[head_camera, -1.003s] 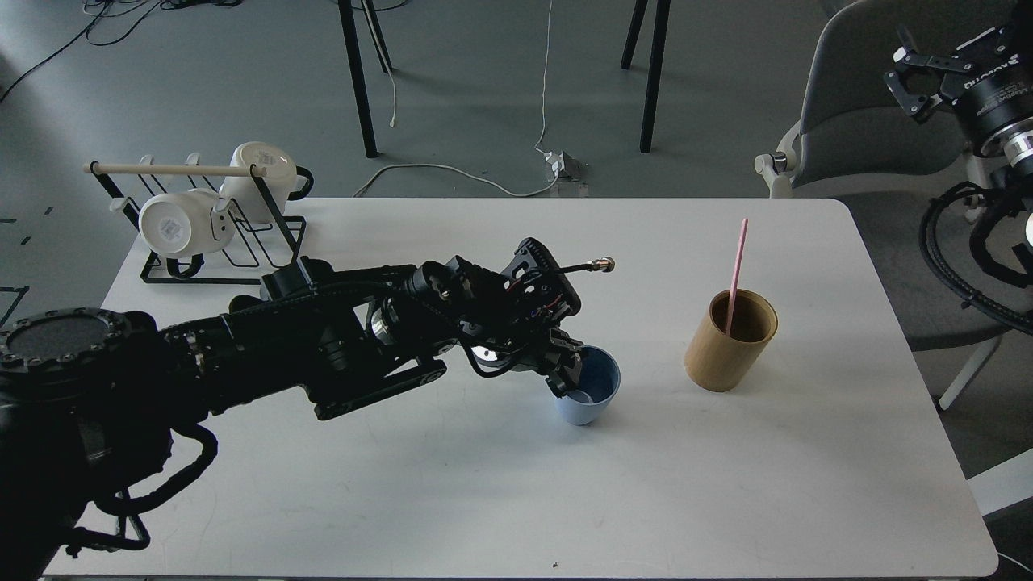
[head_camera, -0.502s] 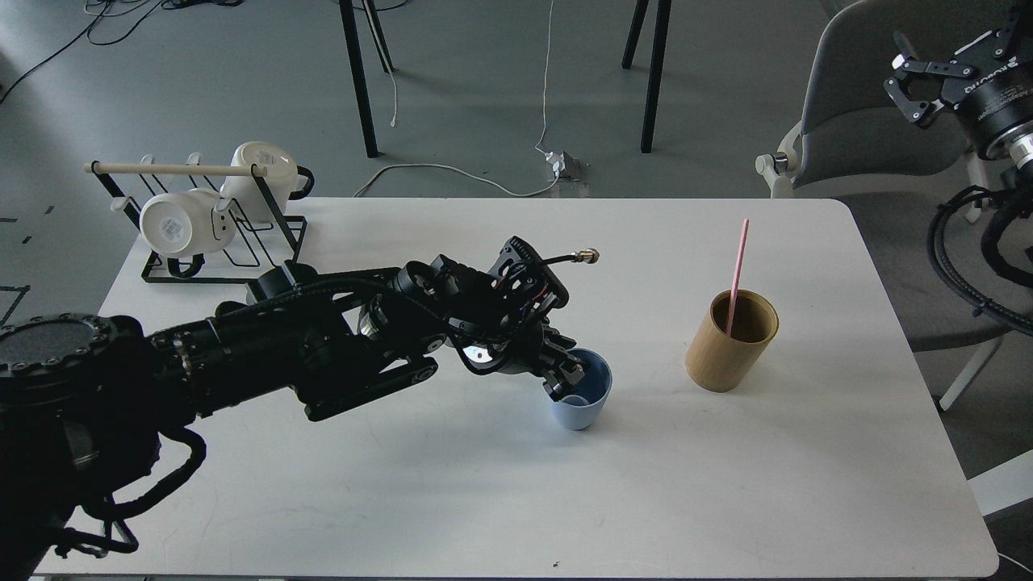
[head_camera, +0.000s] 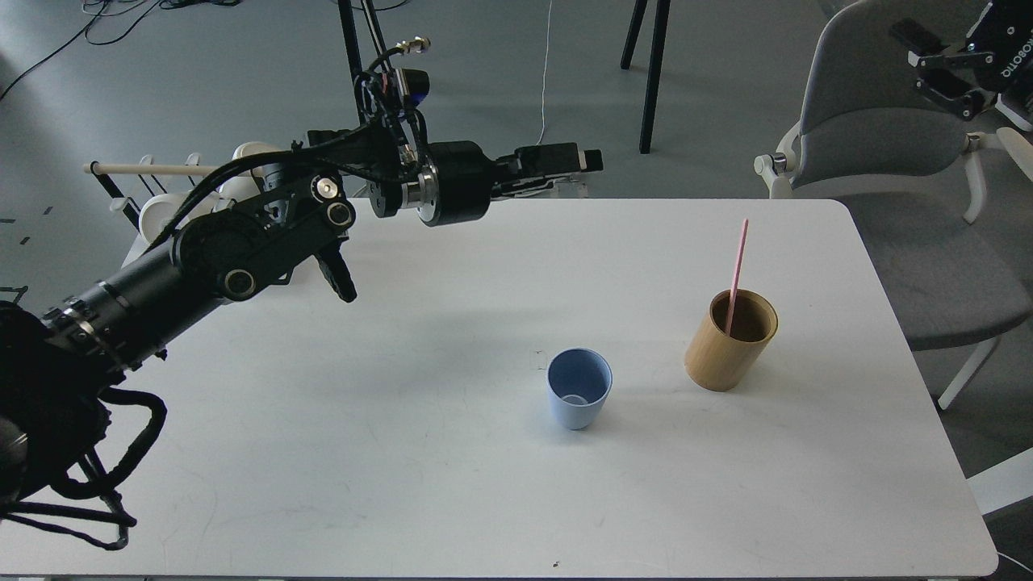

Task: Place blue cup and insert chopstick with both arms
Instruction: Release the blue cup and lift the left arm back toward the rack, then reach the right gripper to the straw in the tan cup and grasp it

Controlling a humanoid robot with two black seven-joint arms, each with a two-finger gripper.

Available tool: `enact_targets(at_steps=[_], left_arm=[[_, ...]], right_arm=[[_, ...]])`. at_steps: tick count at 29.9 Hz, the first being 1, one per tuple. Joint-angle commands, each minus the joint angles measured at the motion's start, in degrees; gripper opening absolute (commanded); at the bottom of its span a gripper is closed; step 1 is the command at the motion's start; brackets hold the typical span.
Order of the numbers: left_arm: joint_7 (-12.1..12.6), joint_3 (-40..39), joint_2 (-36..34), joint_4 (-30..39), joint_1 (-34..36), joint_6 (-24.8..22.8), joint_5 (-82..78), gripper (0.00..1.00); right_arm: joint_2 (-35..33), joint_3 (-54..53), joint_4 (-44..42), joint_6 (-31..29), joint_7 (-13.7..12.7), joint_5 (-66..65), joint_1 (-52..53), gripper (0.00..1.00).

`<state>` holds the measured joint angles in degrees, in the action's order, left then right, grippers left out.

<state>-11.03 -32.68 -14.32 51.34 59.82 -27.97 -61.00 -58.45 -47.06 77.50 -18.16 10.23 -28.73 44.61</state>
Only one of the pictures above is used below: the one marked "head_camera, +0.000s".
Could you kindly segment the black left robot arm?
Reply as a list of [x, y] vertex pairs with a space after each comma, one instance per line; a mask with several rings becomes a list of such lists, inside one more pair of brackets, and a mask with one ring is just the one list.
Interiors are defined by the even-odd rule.
[[488, 158], [473, 142], [431, 143], [418, 111], [424, 71], [392, 56], [362, 65], [348, 49], [359, 126], [312, 130], [307, 143], [214, 169], [177, 203], [137, 259], [34, 316], [2, 303], [2, 519], [103, 550], [125, 547], [136, 519], [118, 486], [165, 426], [160, 397], [122, 389], [128, 371], [217, 307], [250, 300], [314, 258], [333, 293], [357, 298], [341, 246], [357, 220], [343, 179], [368, 183], [374, 213], [414, 208], [428, 227], [477, 220], [495, 198], [604, 169], [597, 148], [531, 144]]

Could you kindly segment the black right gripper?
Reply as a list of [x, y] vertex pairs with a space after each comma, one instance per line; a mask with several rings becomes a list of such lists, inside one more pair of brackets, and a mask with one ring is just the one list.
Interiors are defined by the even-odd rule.
[[[908, 49], [914, 88], [937, 108], [972, 121], [992, 104], [993, 93], [996, 108], [1011, 121], [1031, 121], [1031, 1], [989, 1], [965, 48], [942, 43], [909, 18], [893, 23], [889, 33]], [[977, 71], [977, 85], [959, 77], [960, 70]]]

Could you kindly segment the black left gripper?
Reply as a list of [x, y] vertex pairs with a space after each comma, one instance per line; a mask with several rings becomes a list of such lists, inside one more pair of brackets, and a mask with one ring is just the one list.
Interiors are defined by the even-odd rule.
[[479, 144], [458, 140], [429, 144], [429, 165], [437, 193], [418, 215], [428, 227], [443, 227], [483, 217], [493, 189], [503, 183], [519, 179], [513, 194], [538, 194], [584, 173], [602, 172], [604, 154], [576, 143], [531, 144], [491, 159]]

